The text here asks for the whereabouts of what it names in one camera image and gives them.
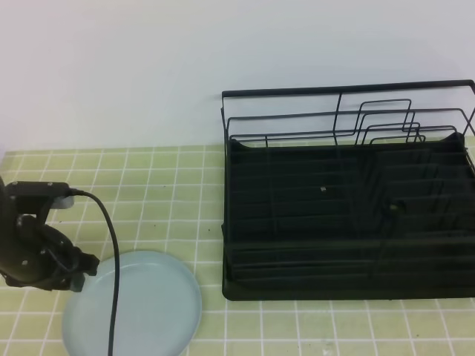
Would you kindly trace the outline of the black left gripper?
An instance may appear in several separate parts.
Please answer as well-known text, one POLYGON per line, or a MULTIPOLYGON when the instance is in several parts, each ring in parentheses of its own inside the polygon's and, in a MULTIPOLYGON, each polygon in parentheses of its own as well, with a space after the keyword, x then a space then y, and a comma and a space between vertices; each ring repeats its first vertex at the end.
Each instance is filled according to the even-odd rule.
POLYGON ((99 259, 46 224, 49 211, 20 214, 4 204, 4 278, 9 286, 80 293, 84 276, 96 276, 99 259))

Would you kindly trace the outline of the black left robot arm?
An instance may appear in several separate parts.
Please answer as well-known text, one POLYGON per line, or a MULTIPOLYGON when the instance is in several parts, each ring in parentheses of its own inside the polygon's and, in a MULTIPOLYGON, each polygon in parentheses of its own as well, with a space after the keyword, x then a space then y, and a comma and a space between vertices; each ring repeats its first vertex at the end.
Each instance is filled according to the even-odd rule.
POLYGON ((47 224, 52 209, 73 205, 65 182, 1 184, 1 276, 8 286, 80 292, 99 259, 47 224))

